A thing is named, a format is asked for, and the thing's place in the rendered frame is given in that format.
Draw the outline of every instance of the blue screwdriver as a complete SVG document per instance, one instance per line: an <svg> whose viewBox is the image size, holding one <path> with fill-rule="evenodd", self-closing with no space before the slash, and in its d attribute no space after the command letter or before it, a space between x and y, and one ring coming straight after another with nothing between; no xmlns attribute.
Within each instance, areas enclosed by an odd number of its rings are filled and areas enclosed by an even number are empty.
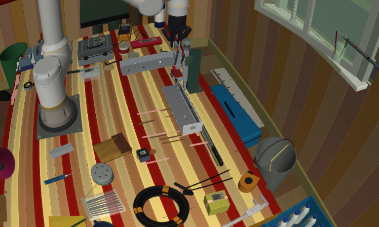
<svg viewBox="0 0 379 227"><path fill-rule="evenodd" d="M58 177L55 177L55 178L52 178L52 179L49 179L49 180L46 180L46 181L44 181L45 182L45 185L48 185L48 184L51 184L51 183L54 183L54 182L56 182L56 181L59 181L59 180L62 180L62 179L65 179L65 178L67 178L67 176L69 176L69 175L71 175L71 174L67 174L67 175L60 175L60 176L58 176Z"/></svg>

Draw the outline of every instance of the green trash can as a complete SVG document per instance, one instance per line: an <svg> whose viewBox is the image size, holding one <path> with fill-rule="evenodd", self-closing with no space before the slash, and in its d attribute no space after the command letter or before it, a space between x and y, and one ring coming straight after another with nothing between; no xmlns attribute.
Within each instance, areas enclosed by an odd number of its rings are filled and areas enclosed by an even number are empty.
<svg viewBox="0 0 379 227"><path fill-rule="evenodd" d="M12 44L0 53L0 62L2 69L4 70L6 80L8 81L10 91L13 90L14 81L16 80L17 62L20 60L20 57L27 48L28 45L25 42L20 42Z"/></svg>

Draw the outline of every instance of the bucket handle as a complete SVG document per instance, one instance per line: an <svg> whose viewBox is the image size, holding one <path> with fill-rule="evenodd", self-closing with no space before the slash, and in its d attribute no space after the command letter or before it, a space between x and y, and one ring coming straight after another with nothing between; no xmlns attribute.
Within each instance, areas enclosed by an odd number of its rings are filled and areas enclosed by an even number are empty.
<svg viewBox="0 0 379 227"><path fill-rule="evenodd" d="M280 154L280 153L282 153L282 151L284 151L284 149L286 149L287 148L287 146L288 146L289 144L287 144L281 151L279 151L279 153L278 154L276 154L276 156L274 156L274 158L272 158L271 160L270 160L270 172L271 172L271 163L272 163L272 161Z"/></svg>
<svg viewBox="0 0 379 227"><path fill-rule="evenodd" d="M268 146L268 147L266 148L266 150L261 154L261 157L259 157L258 162L259 162L259 160L262 158L263 154L268 150L268 148L272 147L275 143L278 143L278 142L281 142L281 141L290 141L290 142L292 143L292 147L295 147L295 146L294 146L294 143L293 143L290 139L281 139L281 140L279 140L279 141L276 141L276 142L272 143L270 146Z"/></svg>

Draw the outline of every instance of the window sill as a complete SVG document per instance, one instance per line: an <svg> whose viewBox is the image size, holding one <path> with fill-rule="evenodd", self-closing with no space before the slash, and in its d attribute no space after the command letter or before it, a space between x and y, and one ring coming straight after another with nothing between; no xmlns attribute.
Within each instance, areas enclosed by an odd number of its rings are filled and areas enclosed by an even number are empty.
<svg viewBox="0 0 379 227"><path fill-rule="evenodd" d="M334 60L332 60L328 54L331 54L332 51L330 48L333 48L328 44L327 42L320 42L314 37L320 37L317 33L312 32L311 35L306 34L303 32L303 22L300 21L297 18L297 24L294 24L290 21L290 19L283 18L283 14L288 14L286 10L282 9L283 12L277 12L274 9L272 9L271 4L265 6L261 6L259 4L255 4L254 9L258 12L262 13L263 15L271 18L272 20L278 22L282 26L286 27L287 29L291 30L293 33L299 35L301 38L303 38L309 45L311 45L319 54L322 56L333 68L338 72L346 81L349 83L349 85L355 90L360 91L364 90L368 87L368 84L366 81L360 81L356 76L353 76L346 68L343 67L344 64L343 60L341 61L342 66L337 64Z"/></svg>

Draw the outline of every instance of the pencil cup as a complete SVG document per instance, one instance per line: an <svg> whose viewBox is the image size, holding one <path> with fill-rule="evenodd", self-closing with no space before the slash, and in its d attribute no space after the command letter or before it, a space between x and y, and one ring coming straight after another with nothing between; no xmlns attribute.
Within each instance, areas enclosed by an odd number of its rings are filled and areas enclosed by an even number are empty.
<svg viewBox="0 0 379 227"><path fill-rule="evenodd" d="M332 59L336 63L340 64L341 58L343 58L344 55L345 55L345 50L343 48L342 42L341 41L337 41L336 53L334 53L334 50L333 50L333 52L332 52Z"/></svg>

